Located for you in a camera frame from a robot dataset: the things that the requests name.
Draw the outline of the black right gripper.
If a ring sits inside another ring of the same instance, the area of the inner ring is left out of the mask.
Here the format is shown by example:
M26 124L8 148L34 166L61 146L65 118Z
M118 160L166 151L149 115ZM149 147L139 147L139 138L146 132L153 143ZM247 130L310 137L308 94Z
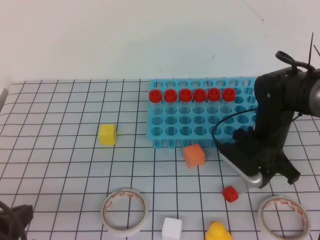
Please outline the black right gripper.
M258 102L255 126L233 133L232 162L222 153L221 160L239 176L231 185L235 189L259 188L262 175L280 174L289 185L300 177L283 151L294 111L285 103L287 84L293 83L295 74L275 71L258 77L254 84Z

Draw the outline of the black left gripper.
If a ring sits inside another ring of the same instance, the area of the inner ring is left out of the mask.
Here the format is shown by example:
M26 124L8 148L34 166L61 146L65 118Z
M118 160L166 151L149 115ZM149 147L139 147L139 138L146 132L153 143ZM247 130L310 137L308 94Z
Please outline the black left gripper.
M25 228L34 217L32 205L19 205L9 207L0 202L0 239L1 240L26 240Z

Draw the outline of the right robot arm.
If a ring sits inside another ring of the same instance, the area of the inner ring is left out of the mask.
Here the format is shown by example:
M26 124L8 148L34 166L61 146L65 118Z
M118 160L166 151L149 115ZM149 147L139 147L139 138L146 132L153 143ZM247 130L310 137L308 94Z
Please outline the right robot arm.
M280 174L292 185L300 172L284 153L295 113L319 117L320 71L287 67L255 80L257 101L254 127L233 132L233 143L216 142L220 157L250 187L263 188Z

